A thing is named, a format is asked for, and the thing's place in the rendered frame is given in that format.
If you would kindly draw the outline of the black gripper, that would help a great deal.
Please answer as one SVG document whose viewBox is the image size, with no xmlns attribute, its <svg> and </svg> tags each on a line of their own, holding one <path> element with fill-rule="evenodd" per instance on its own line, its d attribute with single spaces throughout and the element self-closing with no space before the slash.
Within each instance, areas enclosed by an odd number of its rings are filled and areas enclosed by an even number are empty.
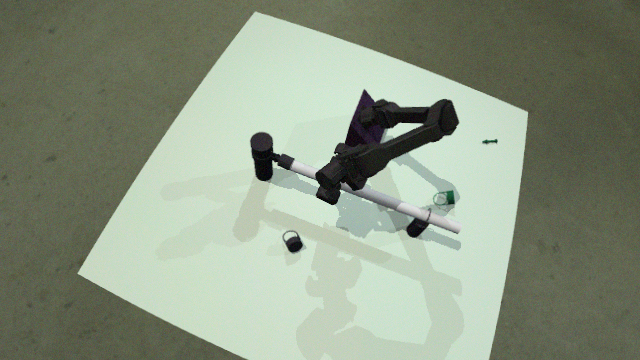
<svg viewBox="0 0 640 360">
<path fill-rule="evenodd" d="M 337 160 L 337 158 L 341 155 L 341 153 L 349 147 L 350 146 L 345 143 L 338 143 L 334 151 L 334 154 L 338 153 L 338 155 L 336 154 L 336 156 L 332 156 L 330 161 L 332 161 L 333 159 Z M 334 186 L 331 190 L 325 190 L 324 188 L 319 186 L 318 191 L 316 193 L 316 197 L 328 204 L 335 205 L 338 202 L 338 199 L 341 194 L 340 189 L 341 189 L 340 182 L 336 186 Z"/>
</svg>

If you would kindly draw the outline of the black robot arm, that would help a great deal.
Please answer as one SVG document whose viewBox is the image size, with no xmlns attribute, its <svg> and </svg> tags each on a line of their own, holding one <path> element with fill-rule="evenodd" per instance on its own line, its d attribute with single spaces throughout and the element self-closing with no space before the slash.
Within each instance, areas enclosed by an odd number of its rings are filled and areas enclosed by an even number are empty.
<svg viewBox="0 0 640 360">
<path fill-rule="evenodd" d="M 447 99 L 430 107 L 400 107 L 382 98 L 371 107 L 361 107 L 357 119 L 367 130 L 375 125 L 380 129 L 391 129 L 399 123 L 424 125 L 383 143 L 359 143 L 345 149 L 337 160 L 333 159 L 315 173 L 317 182 L 325 190 L 331 190 L 339 182 L 346 182 L 353 191 L 361 190 L 368 178 L 385 169 L 390 160 L 453 135 L 460 123 L 453 101 Z"/>
</svg>

